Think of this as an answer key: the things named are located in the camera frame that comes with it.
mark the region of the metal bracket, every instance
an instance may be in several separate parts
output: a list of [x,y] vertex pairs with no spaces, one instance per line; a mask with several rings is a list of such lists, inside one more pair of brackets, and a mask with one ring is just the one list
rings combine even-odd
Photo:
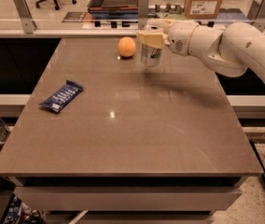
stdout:
[[32,34],[37,26],[31,16],[26,0],[13,0],[21,18],[22,30],[26,34]]
[[262,0],[258,14],[256,16],[256,21],[253,23],[257,29],[263,32],[265,28],[265,0]]
[[148,19],[149,0],[138,0],[139,29],[145,28]]

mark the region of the white robotic arm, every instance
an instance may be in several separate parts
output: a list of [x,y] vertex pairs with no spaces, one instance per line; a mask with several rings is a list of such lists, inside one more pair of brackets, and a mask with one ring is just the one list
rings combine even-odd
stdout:
[[200,26],[193,21],[150,21],[167,33],[172,52],[194,56],[209,69],[226,77],[239,77],[249,67],[265,84],[265,35],[244,22],[235,22],[225,31]]

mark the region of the dark blue snack bag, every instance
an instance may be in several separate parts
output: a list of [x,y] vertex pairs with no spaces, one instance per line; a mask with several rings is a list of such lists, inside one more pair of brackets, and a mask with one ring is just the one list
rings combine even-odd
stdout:
[[43,103],[40,103],[40,105],[59,113],[82,91],[83,87],[81,85],[74,81],[66,80],[65,85],[54,92]]

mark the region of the floor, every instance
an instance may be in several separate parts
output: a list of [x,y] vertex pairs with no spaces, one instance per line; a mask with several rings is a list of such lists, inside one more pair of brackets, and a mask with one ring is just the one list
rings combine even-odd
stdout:
[[[54,10],[52,1],[45,2],[42,9],[35,8],[36,0],[28,0],[32,15],[36,18],[38,26],[44,29],[80,29],[80,24],[62,24],[67,11],[86,11],[89,0],[77,0],[75,5],[68,4],[66,1],[60,1],[61,9]],[[174,4],[183,4],[183,0],[150,0],[150,5],[155,3],[165,5],[167,2]],[[240,8],[244,14],[250,8],[251,0],[224,0],[222,7]],[[12,0],[0,0],[0,28],[3,24],[7,29],[20,29],[19,21],[15,21],[18,15],[13,7]],[[264,131],[257,132],[259,142],[262,143]],[[265,144],[258,144],[258,150],[265,161]],[[218,211],[214,214],[214,223],[216,224],[246,224],[256,223],[265,224],[265,188],[259,177],[249,177],[241,186],[243,195],[225,211]],[[3,203],[5,203],[11,193],[11,189],[6,186],[0,187],[0,213]]]

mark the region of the table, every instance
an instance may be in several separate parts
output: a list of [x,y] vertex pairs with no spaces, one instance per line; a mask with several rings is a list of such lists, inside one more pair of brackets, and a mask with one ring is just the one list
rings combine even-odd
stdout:
[[[0,153],[0,176],[40,210],[198,221],[227,209],[262,170],[215,73],[167,48],[148,68],[139,44],[120,59],[118,42],[62,39]],[[84,91],[60,114],[41,109],[67,79]]]

